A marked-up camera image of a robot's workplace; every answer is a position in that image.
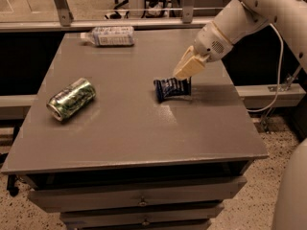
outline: table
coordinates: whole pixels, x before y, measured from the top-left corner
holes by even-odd
[[[191,97],[157,102],[154,80],[197,32],[136,31],[133,47],[113,48],[66,34],[2,173],[68,229],[204,229],[268,154],[220,61],[192,78]],[[46,103],[81,77],[97,96],[60,123]]]

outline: floor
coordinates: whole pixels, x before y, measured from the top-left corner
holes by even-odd
[[[281,175],[292,152],[299,144],[287,115],[273,115],[270,133],[263,131],[258,117],[251,117],[263,139],[269,158],[255,161],[245,176],[247,185],[235,196],[224,201],[224,210],[212,220],[209,230],[269,230],[271,229]],[[0,129],[0,153],[10,150],[12,130]],[[59,214],[46,214],[27,199],[30,187],[18,182],[16,197],[6,191],[7,177],[0,174],[1,230],[61,230],[66,229]]]

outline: cord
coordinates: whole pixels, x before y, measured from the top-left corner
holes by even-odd
[[[276,32],[276,34],[277,34],[277,36],[280,40],[280,53],[279,53],[279,62],[278,62],[278,73],[277,73],[277,88],[276,88],[276,92],[275,92],[275,97],[274,97],[274,100],[272,100],[272,102],[270,104],[268,104],[266,107],[263,107],[263,108],[257,109],[257,110],[248,109],[248,112],[261,112],[261,111],[267,110],[274,105],[274,103],[276,102],[277,97],[278,97],[279,86],[280,86],[281,63],[282,63],[282,57],[283,57],[283,54],[284,54],[284,41],[283,41],[279,31],[273,26],[272,23],[270,24],[270,26],[274,29],[274,31]]]

